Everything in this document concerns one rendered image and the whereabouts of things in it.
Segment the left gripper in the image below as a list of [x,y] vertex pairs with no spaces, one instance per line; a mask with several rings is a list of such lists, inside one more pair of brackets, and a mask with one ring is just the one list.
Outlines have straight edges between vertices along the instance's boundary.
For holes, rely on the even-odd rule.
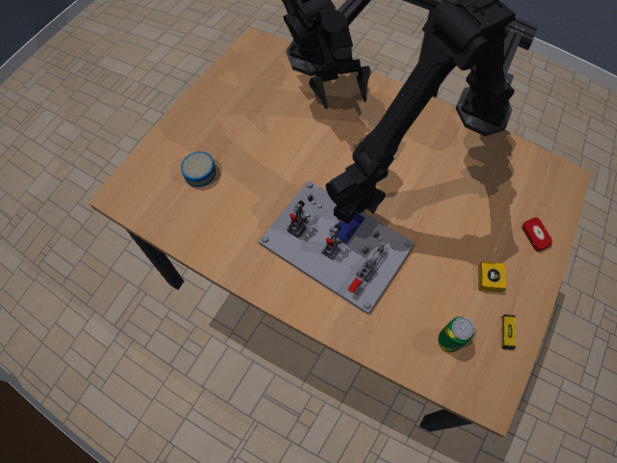
[[[374,187],[374,188],[376,188],[376,185],[375,185],[375,187]],[[365,191],[365,190],[361,190],[361,189],[360,189],[360,191],[361,191],[361,192],[370,192],[370,191],[372,191],[374,188],[372,188],[372,189],[370,189],[370,190],[366,190],[366,191]],[[370,210],[370,211],[371,211],[371,213],[374,213],[374,212],[376,211],[376,209],[377,209],[378,205],[379,205],[379,204],[383,201],[383,199],[385,198],[385,196],[386,196],[386,193],[385,193],[385,192],[383,192],[382,190],[380,190],[380,189],[376,188],[376,190],[375,190],[374,200],[373,200],[373,202],[370,204],[370,206],[368,207],[368,210]],[[365,211],[365,208],[361,206],[357,212],[358,212],[358,213],[361,213],[361,212],[364,212],[364,211]]]

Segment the grey round tin with blue rim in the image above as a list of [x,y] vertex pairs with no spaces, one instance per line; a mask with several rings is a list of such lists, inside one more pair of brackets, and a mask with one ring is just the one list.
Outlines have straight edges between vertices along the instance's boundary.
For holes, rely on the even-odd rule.
[[181,163],[181,172],[186,182],[193,187],[204,187],[216,176],[212,156],[203,151],[186,156]]

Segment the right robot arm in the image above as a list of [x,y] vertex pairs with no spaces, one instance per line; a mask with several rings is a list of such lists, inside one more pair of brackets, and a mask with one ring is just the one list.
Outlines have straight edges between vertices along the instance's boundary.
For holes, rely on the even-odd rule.
[[331,0],[282,1],[287,10],[283,20],[295,40],[288,50],[290,56],[318,66],[353,60],[350,32],[344,32],[346,17]]

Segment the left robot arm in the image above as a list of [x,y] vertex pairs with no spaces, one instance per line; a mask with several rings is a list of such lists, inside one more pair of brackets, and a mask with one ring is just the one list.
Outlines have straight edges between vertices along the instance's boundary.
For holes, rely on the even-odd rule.
[[[326,183],[337,220],[349,224],[360,206],[368,209],[376,182],[387,177],[402,138],[455,67],[470,69],[462,111],[496,127],[502,125],[515,92],[503,72],[505,27],[514,19],[515,13],[499,0],[457,0],[435,8],[421,29],[429,39],[416,67],[380,122],[353,152],[355,163]],[[374,189],[361,192],[359,186]]]

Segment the green and yellow drink can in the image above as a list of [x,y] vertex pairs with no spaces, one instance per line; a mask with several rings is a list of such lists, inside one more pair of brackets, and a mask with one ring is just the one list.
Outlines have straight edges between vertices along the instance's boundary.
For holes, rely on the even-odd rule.
[[471,320],[463,316],[458,317],[453,318],[439,333],[439,345],[446,352],[459,350],[474,335]]

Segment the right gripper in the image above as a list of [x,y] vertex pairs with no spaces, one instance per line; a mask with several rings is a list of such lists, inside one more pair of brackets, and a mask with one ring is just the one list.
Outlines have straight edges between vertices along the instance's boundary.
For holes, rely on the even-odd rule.
[[[323,72],[321,72],[323,71]],[[360,59],[327,64],[318,66],[315,71],[316,77],[311,77],[309,85],[322,101],[325,109],[328,109],[327,99],[324,91],[323,82],[336,80],[339,74],[358,72],[357,81],[362,94],[363,102],[366,102],[367,84],[370,74],[370,67],[361,67]],[[319,77],[320,76],[320,77]],[[314,86],[314,84],[316,86]]]

